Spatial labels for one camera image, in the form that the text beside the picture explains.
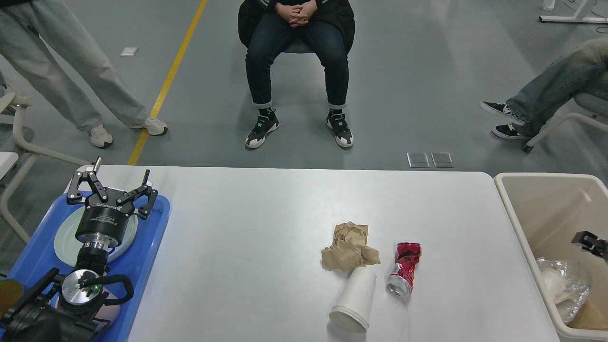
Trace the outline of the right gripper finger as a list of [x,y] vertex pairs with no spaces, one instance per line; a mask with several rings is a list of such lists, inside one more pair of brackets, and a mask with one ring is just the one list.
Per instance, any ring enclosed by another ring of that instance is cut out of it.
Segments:
[[608,241],[599,239],[589,231],[576,232],[571,243],[596,257],[608,259]]

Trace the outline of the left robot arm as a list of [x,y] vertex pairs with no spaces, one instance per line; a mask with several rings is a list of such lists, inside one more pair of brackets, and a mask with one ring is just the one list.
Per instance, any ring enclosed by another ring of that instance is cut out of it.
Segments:
[[101,161],[76,171],[66,193],[67,205],[83,209],[74,233],[80,243],[74,266],[65,272],[52,267],[4,304],[3,342],[91,342],[135,297],[137,277],[112,271],[109,255],[123,244],[133,217],[152,214],[159,193],[149,182],[150,170],[128,192],[104,186],[97,176]]

